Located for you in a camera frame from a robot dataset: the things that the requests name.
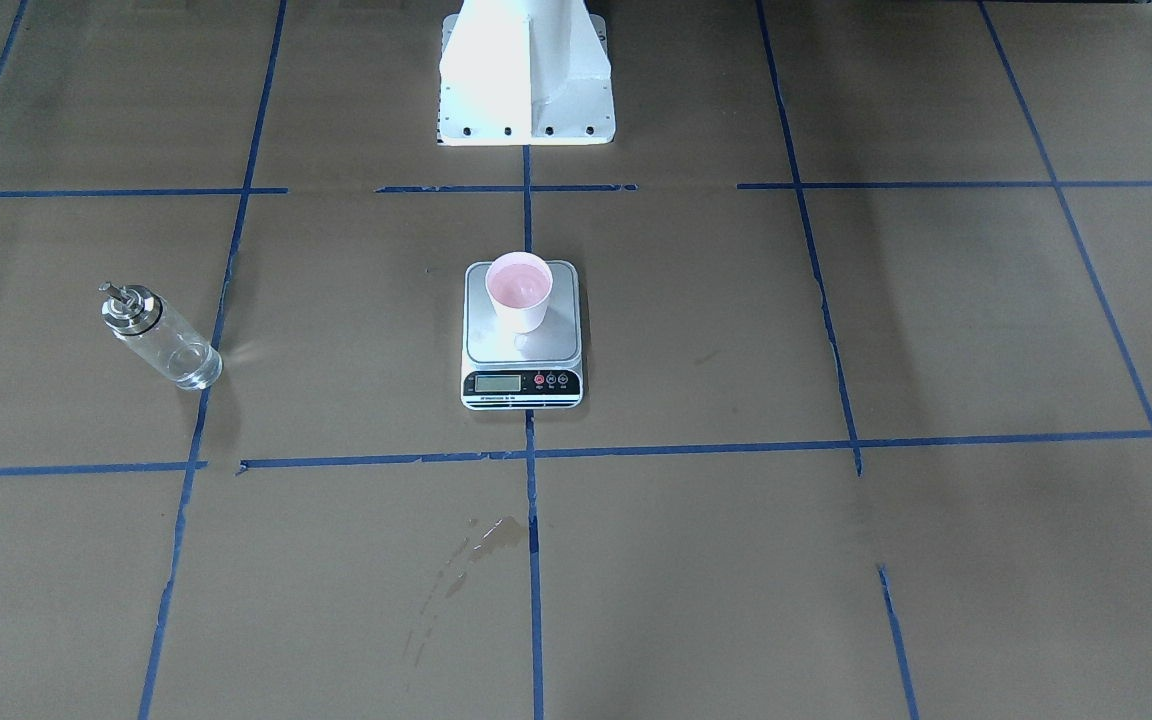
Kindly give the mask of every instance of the white metal bracket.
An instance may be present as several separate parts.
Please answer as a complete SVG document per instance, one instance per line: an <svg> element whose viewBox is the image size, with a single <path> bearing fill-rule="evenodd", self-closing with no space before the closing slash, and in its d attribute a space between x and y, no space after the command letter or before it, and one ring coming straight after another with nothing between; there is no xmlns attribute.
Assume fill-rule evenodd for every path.
<svg viewBox="0 0 1152 720"><path fill-rule="evenodd" d="M465 0L444 20L438 141L598 145L616 135L607 23L584 0Z"/></svg>

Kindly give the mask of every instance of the plastic cup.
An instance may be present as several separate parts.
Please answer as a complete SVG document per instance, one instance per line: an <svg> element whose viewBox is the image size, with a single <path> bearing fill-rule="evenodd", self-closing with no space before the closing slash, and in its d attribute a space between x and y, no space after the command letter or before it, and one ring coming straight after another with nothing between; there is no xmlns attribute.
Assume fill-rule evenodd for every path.
<svg viewBox="0 0 1152 720"><path fill-rule="evenodd" d="M544 323L554 290L554 274L545 260L531 252L507 252L488 266L486 285L500 328L530 333Z"/></svg>

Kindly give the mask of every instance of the bottle cap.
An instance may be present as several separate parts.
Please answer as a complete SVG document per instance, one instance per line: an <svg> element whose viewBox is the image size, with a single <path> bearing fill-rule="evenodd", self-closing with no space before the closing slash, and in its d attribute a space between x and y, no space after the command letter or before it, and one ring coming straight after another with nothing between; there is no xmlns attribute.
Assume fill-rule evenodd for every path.
<svg viewBox="0 0 1152 720"><path fill-rule="evenodd" d="M162 316L162 301L143 285L101 283L100 291L109 298L101 305L105 324L123 336L149 332Z"/></svg>

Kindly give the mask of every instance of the kitchen scale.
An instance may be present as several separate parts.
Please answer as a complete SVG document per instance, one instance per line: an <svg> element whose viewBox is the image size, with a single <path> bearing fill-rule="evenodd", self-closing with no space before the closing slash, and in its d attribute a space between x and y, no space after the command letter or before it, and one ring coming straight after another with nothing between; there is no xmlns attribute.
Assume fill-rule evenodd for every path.
<svg viewBox="0 0 1152 720"><path fill-rule="evenodd" d="M486 275L492 263L465 270L461 346L461 402L470 410L576 407L585 397L579 341L579 281L564 260L548 260L554 276L540 327L515 334L497 326Z"/></svg>

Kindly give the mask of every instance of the digital display screen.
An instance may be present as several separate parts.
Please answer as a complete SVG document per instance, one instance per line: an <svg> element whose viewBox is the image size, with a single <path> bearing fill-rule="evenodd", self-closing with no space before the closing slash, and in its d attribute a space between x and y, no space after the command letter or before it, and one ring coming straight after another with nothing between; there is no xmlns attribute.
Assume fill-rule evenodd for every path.
<svg viewBox="0 0 1152 720"><path fill-rule="evenodd" d="M521 376L477 376L473 379L473 392L518 392L521 389Z"/></svg>

